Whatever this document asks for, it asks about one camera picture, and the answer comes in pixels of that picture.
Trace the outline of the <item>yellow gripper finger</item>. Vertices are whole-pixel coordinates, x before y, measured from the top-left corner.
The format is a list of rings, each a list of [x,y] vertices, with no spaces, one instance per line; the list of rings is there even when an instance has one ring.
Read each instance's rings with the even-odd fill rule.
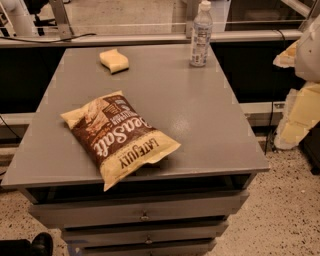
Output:
[[[273,60],[273,64],[280,68],[295,67],[297,43],[298,41],[295,41],[286,50],[277,55]]]

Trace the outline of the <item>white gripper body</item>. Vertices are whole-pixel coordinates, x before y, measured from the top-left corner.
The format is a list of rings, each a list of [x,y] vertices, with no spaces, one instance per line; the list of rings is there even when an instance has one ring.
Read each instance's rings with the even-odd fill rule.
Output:
[[[274,145],[281,150],[296,147],[320,121],[320,84],[306,82],[286,97],[283,118],[276,129]]]

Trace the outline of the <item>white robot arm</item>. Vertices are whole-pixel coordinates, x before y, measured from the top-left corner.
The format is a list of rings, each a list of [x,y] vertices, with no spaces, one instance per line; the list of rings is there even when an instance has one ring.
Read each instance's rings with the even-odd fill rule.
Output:
[[[293,67],[295,75],[305,81],[301,89],[289,91],[276,129],[274,145],[289,150],[320,121],[320,15],[297,41],[276,56],[273,64]]]

